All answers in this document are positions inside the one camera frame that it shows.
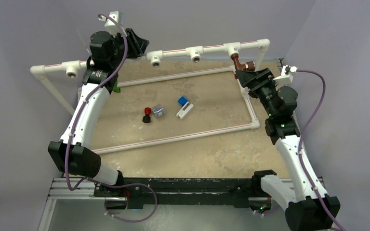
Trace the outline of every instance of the blue object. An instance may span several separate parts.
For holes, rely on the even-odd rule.
[[[179,105],[182,107],[185,105],[186,102],[188,102],[189,100],[185,97],[185,96],[182,96],[181,98],[178,99],[178,103]]]

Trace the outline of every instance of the white bracket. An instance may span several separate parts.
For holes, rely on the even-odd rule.
[[[313,199],[318,198],[314,192],[311,184],[304,173],[304,170],[300,164],[299,154],[298,154],[298,145],[300,137],[296,135],[286,136],[284,139],[280,138],[276,141],[275,146],[278,152],[283,157],[284,163],[287,166],[287,170],[290,173],[291,179],[293,180],[295,196],[297,201],[303,201],[307,196],[310,196]],[[322,196],[328,194],[327,190],[318,180],[313,167],[310,164],[310,161],[307,158],[305,149],[302,148],[302,158],[305,168],[307,169],[310,177],[313,179],[314,183],[320,194]]]
[[[183,119],[185,116],[194,108],[194,105],[190,102],[186,102],[179,112],[176,114],[176,117]]]
[[[297,67],[285,65],[281,69],[280,76],[274,78],[273,80],[279,86],[291,84],[293,82],[293,75],[296,74],[296,72],[297,72]]]
[[[113,12],[110,12],[108,16],[114,19],[121,26],[123,25],[123,16],[124,16],[123,13],[119,11],[113,11]],[[120,32],[120,29],[113,22],[108,20],[106,17],[101,16],[99,20],[105,22],[104,27],[106,28],[107,32],[110,33],[111,35],[115,36],[117,35],[117,33]]]
[[[296,202],[294,191],[287,187],[276,175],[267,175],[261,178],[262,190],[269,194],[283,210],[289,207],[289,202]]]

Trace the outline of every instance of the red object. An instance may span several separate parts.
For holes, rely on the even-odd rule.
[[[151,108],[146,107],[144,112],[145,112],[146,115],[150,115],[151,114]]]

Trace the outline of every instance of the white wall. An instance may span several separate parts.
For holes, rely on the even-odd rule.
[[[29,68],[86,56],[58,1],[0,0],[0,231],[38,228],[51,180],[60,175],[47,145],[71,117]],[[74,103],[81,80],[55,82]]]
[[[84,39],[104,30],[98,13],[122,11],[148,51],[270,39],[267,58],[284,57],[315,0],[63,0]],[[246,53],[246,58],[254,57]]]
[[[327,92],[305,136],[310,161],[342,208],[349,231],[370,230],[370,1],[318,0],[286,56],[321,73]],[[299,74],[301,126],[321,93],[317,77]]]

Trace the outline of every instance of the brown pipe fitting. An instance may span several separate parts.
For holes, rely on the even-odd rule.
[[[233,64],[235,65],[236,70],[243,70],[243,71],[254,71],[255,66],[253,61],[246,62],[245,64],[241,64],[239,62],[239,55],[232,54],[230,57],[233,60]]]

